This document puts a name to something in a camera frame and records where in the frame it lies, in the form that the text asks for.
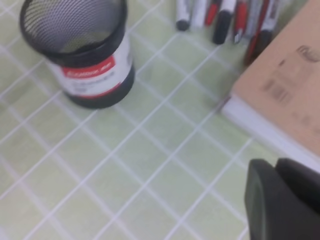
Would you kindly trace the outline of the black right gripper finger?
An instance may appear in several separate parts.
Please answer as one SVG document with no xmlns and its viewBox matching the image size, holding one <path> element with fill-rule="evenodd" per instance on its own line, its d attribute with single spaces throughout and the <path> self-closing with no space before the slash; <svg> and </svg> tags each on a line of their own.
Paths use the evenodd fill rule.
<svg viewBox="0 0 320 240">
<path fill-rule="evenodd" d="M 320 174 L 301 163 L 251 160 L 244 203 L 251 240 L 320 238 Z"/>
</svg>

